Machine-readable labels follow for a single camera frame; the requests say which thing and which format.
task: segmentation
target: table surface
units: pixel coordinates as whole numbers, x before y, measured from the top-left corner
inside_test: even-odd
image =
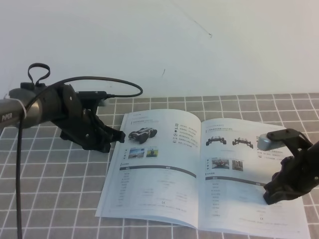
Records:
[[[119,129],[125,113],[150,109],[187,110],[202,121],[236,118],[283,125],[319,140],[319,93],[111,99],[98,115]],[[0,138],[0,239],[16,238],[16,128]],[[24,239],[265,239],[197,231],[167,223],[94,217],[109,154],[84,151],[59,138],[59,129],[44,123],[24,130],[22,144],[22,224]],[[319,238],[319,188],[303,196],[312,239]]]

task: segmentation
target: instruction manual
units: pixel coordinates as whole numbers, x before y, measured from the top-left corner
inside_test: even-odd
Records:
[[[291,155],[261,151],[258,136],[281,126],[211,119],[179,110],[126,114],[97,217],[133,218],[199,230],[308,239],[301,198],[267,205],[263,186]]]

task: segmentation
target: white grid line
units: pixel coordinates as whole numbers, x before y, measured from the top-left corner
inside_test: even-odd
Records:
[[[283,119],[281,118],[281,116],[280,116],[280,114],[279,114],[279,111],[278,111],[276,102],[274,102],[274,105],[275,105],[275,107],[276,107],[276,110],[275,110],[275,111],[276,111],[277,114],[279,115],[280,122],[281,122],[282,126],[284,126]]]
[[[201,102],[202,102],[202,104],[203,104],[204,120],[206,120],[206,113],[205,113],[205,107],[204,107],[204,99],[203,99],[203,96],[201,97]]]
[[[241,108],[240,108],[240,103],[239,103],[239,98],[238,98],[238,96],[237,96],[237,102],[238,102],[240,117],[241,117],[241,119],[243,119],[243,115],[242,115],[242,113],[241,113]]]
[[[122,239],[124,238],[124,223],[125,223],[125,218],[123,218],[123,224],[122,224]]]
[[[242,100],[240,99],[240,101],[253,101],[254,99],[248,99],[248,100]],[[304,98],[304,99],[258,99],[258,101],[292,101],[292,100],[303,100],[303,101],[309,101],[309,100],[319,100],[318,98]],[[182,101],[162,101],[162,102],[134,102],[134,104],[147,104],[147,103],[181,103]],[[111,103],[110,105],[129,105],[129,104],[133,104],[133,102],[130,102],[130,103]]]
[[[221,108],[221,116],[224,118],[224,111],[223,111],[223,105],[221,104],[221,98],[219,97],[219,103],[220,103],[220,108]]]
[[[67,157],[67,159],[66,159],[66,162],[67,162],[67,163],[68,163],[68,161],[69,161],[70,153],[71,153],[71,151],[69,151],[69,153],[68,153],[68,157]],[[52,227],[52,223],[53,223],[53,218],[54,218],[54,213],[55,213],[56,206],[57,206],[57,204],[58,204],[58,199],[59,199],[59,196],[60,196],[60,192],[61,192],[61,189],[62,189],[63,178],[64,178],[64,175],[65,175],[65,172],[66,172],[67,163],[65,164],[64,171],[63,171],[63,175],[62,175],[62,177],[61,177],[61,182],[60,182],[60,187],[59,187],[58,195],[56,196],[56,199],[55,199],[54,209],[53,209],[52,216],[51,216],[51,220],[50,220],[50,227],[49,227],[47,239],[49,239],[49,235],[50,235],[50,231],[51,231],[51,227]]]
[[[54,140],[52,140],[52,142],[51,142],[50,150],[52,149],[53,142],[54,142]],[[47,157],[46,157],[45,163],[49,160],[50,150],[49,150],[49,153],[48,153],[48,155],[47,155]],[[41,181],[42,181],[42,177],[43,177],[43,175],[44,175],[45,167],[46,167],[46,165],[44,165],[44,167],[43,167],[43,169],[42,169],[42,174],[41,174],[41,177],[40,177],[38,186],[37,186],[37,188],[36,188],[36,192],[35,192],[35,195],[34,195],[34,198],[33,198],[32,206],[31,206],[31,211],[30,211],[30,213],[29,213],[29,217],[28,217],[28,220],[27,220],[27,222],[26,222],[26,227],[28,227],[28,226],[29,226],[29,223],[30,223],[30,218],[31,218],[32,210],[33,210],[33,208],[34,208],[35,199],[37,198],[37,193],[39,192],[39,188],[40,188],[40,184],[41,184]]]
[[[260,120],[261,120],[261,122],[263,122],[263,118],[261,117],[261,113],[259,111],[259,106],[258,106],[258,101],[257,101],[256,95],[254,95],[254,97],[255,97],[255,100],[256,100],[256,105],[257,105],[257,110],[258,110],[258,113],[259,113]]]
[[[280,123],[282,123],[283,124],[283,122],[300,122],[302,125],[303,125],[303,127],[304,127],[304,124],[303,124],[303,122],[318,122],[319,120],[301,120],[301,118],[300,118],[300,115],[299,115],[299,112],[302,112],[302,111],[304,111],[304,112],[306,112],[306,111],[315,111],[315,114],[317,115],[317,117],[318,117],[318,119],[319,119],[319,115],[318,115],[318,112],[316,111],[316,109],[314,108],[314,105],[313,105],[313,103],[312,103],[312,99],[317,99],[317,98],[310,98],[310,95],[308,94],[308,98],[306,98],[306,99],[275,99],[275,96],[274,95],[272,95],[272,99],[258,99],[257,97],[258,97],[258,95],[254,95],[254,99],[249,99],[249,100],[240,100],[239,99],[239,97],[238,96],[236,96],[237,97],[237,99],[233,99],[233,100],[222,100],[221,99],[221,97],[219,96],[219,100],[216,100],[216,101],[204,101],[204,98],[203,97],[201,97],[201,101],[186,101],[186,98],[184,97],[184,105],[185,105],[185,110],[187,111],[187,109],[186,109],[186,104],[187,104],[187,102],[192,102],[192,103],[195,103],[195,102],[199,102],[199,103],[202,103],[202,106],[203,106],[203,110],[202,111],[194,111],[194,112],[203,112],[204,113],[204,119],[206,119],[206,112],[221,112],[222,113],[222,116],[224,116],[224,113],[225,112],[236,112],[236,113],[240,113],[241,114],[241,117],[242,117],[242,113],[245,113],[245,112],[249,112],[249,113],[251,113],[251,112],[258,112],[258,114],[259,114],[259,116],[260,116],[260,119],[261,119],[261,122],[263,122],[263,118],[261,117],[261,112],[277,112],[278,114],[279,114],[279,112],[293,112],[293,111],[295,111],[295,112],[297,112],[297,115],[298,115],[298,117],[299,117],[299,120],[292,120],[292,121],[282,121],[282,118],[281,118],[281,116],[280,116],[280,114],[279,114],[279,118],[280,118],[280,121],[265,121],[265,122],[280,122]],[[222,108],[222,101],[235,101],[235,100],[237,100],[238,101],[238,105],[239,105],[239,111],[223,111],[223,108]],[[297,110],[296,109],[296,107],[295,107],[295,100],[304,100],[304,101],[310,101],[310,103],[311,103],[311,105],[312,105],[312,108],[313,109],[311,109],[311,110]],[[204,108],[204,102],[220,102],[220,104],[221,104],[221,110],[220,111],[206,111],[205,110],[205,108]],[[256,102],[256,105],[257,105],[257,111],[241,111],[241,107],[240,107],[240,101],[255,101]],[[278,110],[278,108],[277,108],[277,105],[275,104],[275,106],[276,106],[276,110],[275,111],[260,111],[259,110],[259,107],[258,107],[258,102],[259,101],[292,101],[293,102],[293,105],[294,105],[294,108],[295,108],[295,110],[282,110],[282,111],[279,111]],[[166,98],[166,103],[167,103],[167,106],[168,106],[168,104],[169,103],[182,103],[182,102],[175,102],[175,101],[168,101],[168,98]],[[114,114],[106,114],[106,115],[102,115],[102,116],[113,116],[113,127],[115,126],[114,124],[115,124],[115,116],[119,116],[119,115],[123,115],[123,114],[116,114],[115,112],[116,112],[116,107],[120,107],[120,105],[121,104],[125,104],[125,105],[128,105],[128,104],[132,104],[132,111],[134,111],[134,104],[145,104],[145,103],[136,103],[135,102],[135,100],[133,99],[133,101],[132,101],[132,103],[118,103],[117,102],[117,100],[115,100],[115,110],[114,110]],[[43,127],[47,127],[47,128],[49,128],[49,127],[55,127],[55,128],[57,128],[56,126],[41,126],[41,125],[38,125],[37,126],[37,131],[36,131],[36,134],[35,134],[35,136],[34,136],[34,138],[23,138],[23,140],[25,140],[25,139],[29,139],[29,140],[33,140],[33,142],[32,143],[34,143],[34,141],[35,141],[35,139],[55,139],[55,138],[58,138],[58,137],[42,137],[42,138],[37,138],[37,134],[38,134],[38,131],[39,131],[39,128],[43,128]],[[319,133],[319,131],[306,131],[306,129],[304,129],[304,133],[308,136],[308,134],[309,133]],[[4,168],[5,168],[5,166],[6,165],[15,165],[15,164],[11,164],[11,163],[8,163],[8,161],[9,161],[9,156],[10,156],[10,154],[11,154],[11,152],[15,152],[15,150],[13,150],[13,146],[14,146],[14,144],[16,143],[16,136],[14,137],[14,136],[12,136],[12,138],[3,138],[2,136],[1,136],[1,139],[0,139],[0,141],[1,140],[6,140],[6,139],[9,139],[9,140],[12,140],[13,141],[13,144],[12,144],[12,146],[11,146],[11,149],[10,150],[0,150],[1,152],[8,152],[8,155],[6,156],[6,159],[4,160],[4,163],[3,164],[0,164],[1,166],[3,166],[3,168],[2,168],[2,170],[1,170],[1,173],[0,173],[0,179],[1,180],[14,180],[15,178],[13,177],[13,178],[2,178],[2,175],[3,175],[3,172],[4,172]],[[74,230],[75,230],[75,228],[97,228],[97,238],[98,238],[98,236],[99,236],[99,228],[122,228],[122,237],[124,236],[124,228],[126,228],[126,227],[136,227],[136,228],[145,228],[145,226],[125,226],[125,219],[123,219],[123,221],[122,221],[122,226],[101,226],[101,218],[99,218],[99,224],[98,224],[98,226],[96,226],[96,227],[77,227],[76,226],[76,221],[77,221],[77,218],[75,218],[75,221],[74,221],[74,226],[73,227],[52,227],[52,225],[51,225],[51,223],[52,223],[52,221],[50,222],[50,226],[49,227],[29,227],[28,226],[28,224],[29,224],[29,220],[30,220],[30,217],[31,217],[31,213],[33,212],[33,211],[41,211],[41,210],[45,210],[45,211],[48,211],[48,210],[52,210],[53,212],[52,212],[52,218],[53,218],[53,215],[54,215],[54,212],[55,212],[55,210],[57,209],[57,207],[56,207],[56,205],[55,205],[55,207],[53,208],[53,209],[34,209],[33,208],[33,206],[34,206],[34,204],[35,204],[35,200],[36,200],[36,196],[39,194],[54,194],[54,195],[56,195],[57,196],[57,198],[56,198],[56,203],[57,203],[57,200],[58,200],[58,197],[59,197],[59,194],[64,194],[64,193],[72,193],[72,194],[80,194],[80,195],[83,195],[83,194],[85,194],[85,193],[100,193],[101,191],[83,191],[83,185],[84,185],[84,182],[85,182],[85,179],[86,178],[89,178],[89,177],[99,177],[99,178],[101,178],[101,177],[105,177],[105,176],[103,176],[103,175],[93,175],[93,176],[86,176],[86,172],[84,173],[84,175],[83,176],[65,176],[64,174],[65,174],[65,170],[66,170],[66,167],[67,167],[67,164],[69,164],[69,155],[70,155],[70,151],[72,151],[72,150],[80,150],[80,149],[72,149],[71,148],[72,147],[72,144],[70,145],[70,149],[52,149],[52,147],[49,149],[49,150],[45,150],[45,149],[43,149],[43,150],[33,150],[32,149],[32,144],[31,144],[31,148],[29,149],[29,150],[22,150],[22,152],[28,152],[28,154],[27,154],[27,157],[26,157],[26,160],[25,160],[25,163],[22,163],[21,165],[23,165],[23,168],[22,168],[22,171],[21,171],[21,175],[23,174],[23,171],[25,170],[25,165],[26,164],[28,164],[28,165],[44,165],[44,168],[43,168],[43,171],[42,171],[42,175],[40,176],[40,177],[21,177],[21,179],[40,179],[40,181],[38,182],[38,185],[37,185],[37,191],[36,192],[28,192],[28,193],[22,193],[22,195],[27,195],[27,194],[30,194],[30,195],[34,195],[34,198],[33,198],[33,201],[32,201],[32,206],[31,206],[31,208],[30,209],[23,209],[22,211],[29,211],[29,215],[28,215],[28,221],[27,221],[27,224],[25,225],[25,227],[23,227],[23,229],[24,229],[24,233],[23,234],[25,234],[25,232],[26,232],[26,230],[25,229],[28,229],[28,228],[30,228],[30,229],[49,229],[49,232],[48,232],[48,234],[47,234],[47,236],[49,237],[49,234],[50,234],[50,229],[51,228],[71,228],[71,229],[73,229],[73,232],[72,232],[72,236],[74,236]],[[29,161],[30,161],[30,159],[29,159],[29,156],[30,156],[30,152],[31,151],[68,151],[69,152],[69,154],[68,154],[68,158],[67,158],[67,161],[66,162],[52,162],[52,163],[50,163],[50,162],[47,162],[48,161],[48,159],[46,160],[46,162],[45,163],[29,163]],[[70,162],[70,164],[84,164],[85,162]],[[87,170],[87,167],[88,167],[88,165],[89,165],[89,163],[105,163],[105,162],[100,162],[100,161],[98,161],[98,162],[90,162],[89,161],[89,155],[88,155],[88,160],[87,160],[87,162],[85,163],[86,164],[86,169],[85,170]],[[64,173],[63,173],[63,176],[62,177],[43,177],[43,175],[44,175],[44,171],[45,171],[45,168],[46,168],[46,166],[48,165],[48,164],[65,164],[65,168],[64,168]],[[45,178],[57,178],[57,179],[61,179],[61,182],[60,182],[60,189],[59,189],[59,191],[58,192],[39,192],[38,191],[38,189],[39,189],[39,186],[40,186],[40,184],[41,184],[41,180],[42,179],[45,179]],[[81,191],[79,191],[79,192],[61,192],[61,187],[62,187],[62,183],[63,183],[63,179],[64,178],[82,178],[83,179],[83,181],[82,181],[82,189],[81,189]],[[15,197],[15,192],[12,192],[12,193],[0,193],[0,195],[10,195],[10,196],[12,196],[12,198],[11,198],[11,202],[10,202],[10,207],[9,207],[9,209],[8,210],[0,210],[0,212],[5,212],[5,211],[7,211],[7,214],[6,214],[6,218],[5,218],[5,221],[4,221],[4,223],[3,223],[3,227],[2,227],[2,229],[1,229],[1,232],[0,232],[0,237],[1,237],[1,234],[2,234],[2,231],[3,231],[3,229],[16,229],[16,228],[5,228],[4,227],[4,225],[5,225],[5,222],[7,221],[7,217],[8,217],[8,214],[9,214],[9,212],[12,212],[12,211],[15,211],[14,209],[10,209],[11,207],[12,207],[12,203],[13,203],[13,201],[14,201],[14,197]],[[313,197],[311,196],[311,194],[310,194],[310,199],[311,199],[311,202],[312,202],[312,204],[311,205],[305,205],[305,207],[306,206],[315,206],[315,211],[316,211],[316,214],[317,214],[317,217],[319,218],[319,215],[318,215],[318,211],[317,211],[317,209],[316,209],[316,206],[319,206],[319,204],[314,204],[314,200],[313,200]],[[81,209],[81,210],[95,210],[95,208],[90,208],[90,209],[82,209],[82,208],[80,208],[80,207],[78,207],[78,208],[73,208],[73,209],[67,209],[67,208],[59,208],[59,210],[76,210],[76,216],[78,215],[78,212],[79,212],[79,209]],[[308,223],[308,225],[319,225],[319,223]],[[147,224],[146,224],[146,228],[147,228],[147,236],[146,236],[146,239],[148,239],[148,231],[149,231],[149,227],[163,227],[163,228],[169,228],[169,227],[171,227],[171,237],[173,238],[173,227],[180,227],[180,226],[173,226],[173,224],[171,224],[171,225],[167,225],[167,226],[150,226],[149,225],[149,221],[147,220]]]
[[[89,151],[89,153],[88,153],[88,160],[87,160],[87,163],[86,163],[86,166],[85,166],[84,175],[86,175],[86,172],[87,172],[87,169],[88,169],[88,165],[89,165],[88,163],[89,163],[90,153],[91,153],[91,151]],[[81,193],[80,193],[78,208],[77,208],[76,214],[75,214],[74,228],[73,228],[73,231],[72,231],[72,237],[71,237],[71,239],[74,237],[76,221],[77,221],[77,219],[78,219],[79,209],[80,209],[80,204],[81,204],[81,199],[82,199],[82,195],[83,195],[83,188],[84,188],[84,178],[83,178],[83,181],[82,181]]]

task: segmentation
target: black cable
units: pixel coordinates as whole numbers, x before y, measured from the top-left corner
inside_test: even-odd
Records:
[[[16,228],[18,239],[22,239],[22,217],[21,217],[21,193],[20,193],[20,168],[21,168],[21,141],[22,141],[22,124],[24,112],[20,115],[20,124],[18,129],[18,139],[16,146],[16,165],[15,165],[15,200],[16,200]]]
[[[46,87],[45,89],[43,89],[41,92],[39,92],[25,107],[26,111],[28,111],[30,109],[30,107],[39,99],[39,97],[44,94],[45,92],[49,91],[52,88],[56,88],[59,85],[62,85],[64,83],[68,83],[68,82],[72,82],[72,81],[81,81],[81,80],[98,80],[98,81],[112,81],[112,82],[118,82],[118,83],[122,83],[125,85],[130,85],[133,86],[135,88],[138,88],[140,90],[140,92],[138,92],[137,94],[133,94],[133,95],[108,95],[108,98],[113,98],[113,97],[135,97],[135,96],[140,96],[143,93],[143,89],[137,85],[134,84],[132,82],[129,81],[124,81],[124,80],[120,80],[120,79],[114,79],[114,78],[108,78],[108,77],[98,77],[98,76],[78,76],[78,77],[72,77],[72,78],[68,78],[59,82],[56,82],[48,87]]]
[[[99,80],[99,81],[111,81],[111,82],[118,82],[126,85],[133,86],[135,88],[138,88],[140,90],[139,93],[133,94],[133,95],[108,95],[108,98],[113,98],[113,97],[135,97],[139,96],[143,93],[143,89],[132,82],[129,81],[124,81],[124,80],[119,80],[119,79],[114,79],[114,78],[108,78],[108,77],[97,77],[97,76],[80,76],[80,77],[73,77],[73,78],[68,78],[59,82],[56,82],[46,88],[44,88],[41,92],[39,92],[25,107],[26,112],[31,108],[31,106],[47,91],[51,90],[52,88],[57,88],[60,85],[63,85],[64,83],[67,82],[72,82],[72,81],[80,81],[80,80]],[[22,124],[24,120],[24,113],[21,114],[20,116],[20,123],[19,123],[19,128],[18,128],[18,138],[17,138],[17,148],[16,148],[16,166],[15,166],[15,190],[16,190],[16,225],[17,225],[17,238],[22,239],[22,220],[21,220],[21,194],[20,194],[20,168],[21,168],[21,145],[22,145]]]

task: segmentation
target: robot image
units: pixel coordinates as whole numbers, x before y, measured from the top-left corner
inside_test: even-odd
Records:
[[[237,145],[239,143],[244,143],[246,144],[247,146],[251,147],[251,148],[254,148],[253,144],[248,141],[246,138],[238,138],[238,139],[234,139],[233,141],[233,145]]]
[[[153,128],[141,128],[129,134],[129,139],[134,139],[140,144],[145,143],[148,138],[153,138],[157,134],[157,130]]]
[[[225,140],[225,138],[222,138],[220,136],[213,136],[212,138],[209,138],[208,141],[206,142],[206,146],[209,146],[211,143],[219,141],[223,144],[226,144],[227,141]]]

